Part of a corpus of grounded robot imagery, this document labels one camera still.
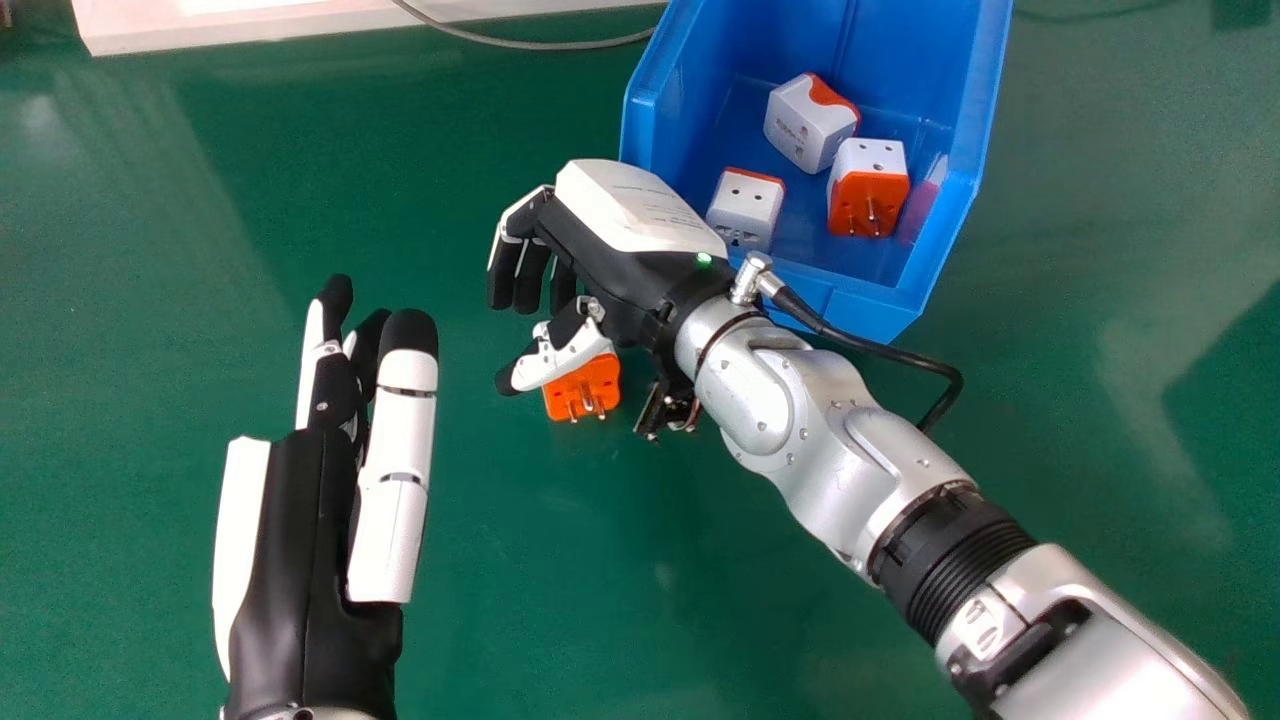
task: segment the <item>green table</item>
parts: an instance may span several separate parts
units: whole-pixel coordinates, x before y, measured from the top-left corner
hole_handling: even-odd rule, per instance
[[[965,370],[937,439],[991,497],[1276,717],[1280,28],[1245,27],[1275,19],[1266,3],[1216,5],[1019,17],[982,195],[901,345]],[[924,643],[709,425],[630,434],[635,359],[604,424],[553,427],[536,397],[492,389],[508,357],[484,347],[529,332],[484,306],[493,223],[566,159],[614,152],[637,47],[532,56],[407,28],[91,60],[65,8],[17,18],[6,717],[214,716],[224,446],[288,429],[306,302],[334,270],[356,314],[421,306],[442,334],[403,717],[966,716]],[[937,391],[865,374],[908,415]]]

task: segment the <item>black ribbed joint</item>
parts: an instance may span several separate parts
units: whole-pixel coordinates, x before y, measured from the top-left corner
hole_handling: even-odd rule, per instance
[[[972,489],[915,509],[877,553],[872,578],[931,646],[1002,565],[1036,546],[1016,520]]]

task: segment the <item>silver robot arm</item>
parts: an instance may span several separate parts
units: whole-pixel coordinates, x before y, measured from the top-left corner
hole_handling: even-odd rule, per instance
[[[788,292],[763,256],[684,322],[680,369],[733,457],[884,592],[980,717],[1248,717],[1194,652],[986,502],[849,360],[762,316],[756,292]]]

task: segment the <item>blue bin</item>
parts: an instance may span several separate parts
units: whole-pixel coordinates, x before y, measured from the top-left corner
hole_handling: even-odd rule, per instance
[[[623,161],[705,213],[726,167],[777,176],[772,255],[833,325],[888,342],[920,316],[978,193],[1012,0],[672,0],[627,86]],[[817,72],[901,140],[911,195],[892,237],[827,232],[827,173],[764,138],[769,91]],[[735,249],[732,260],[739,260]]]

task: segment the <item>robotic hand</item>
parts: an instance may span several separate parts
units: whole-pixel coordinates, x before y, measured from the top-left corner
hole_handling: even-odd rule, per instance
[[[221,720],[396,717],[439,341],[419,310],[379,310],[343,340],[351,304],[346,275],[311,301],[297,429],[227,448],[212,578]]]
[[[573,160],[554,188],[513,205],[494,237],[489,305],[536,310],[550,254],[554,372],[572,369],[572,338],[596,327],[648,350],[659,378],[637,432],[652,439],[709,413],[732,456],[934,648],[978,716],[1248,716],[1196,653],[987,502],[923,432],[876,402],[849,360],[774,325],[762,293],[818,334],[850,337],[768,258],[753,254],[735,274],[723,241],[655,176]],[[585,304],[568,302],[573,275]],[[593,300],[594,315],[580,311]],[[500,391],[553,379],[521,372],[534,350],[498,373]]]

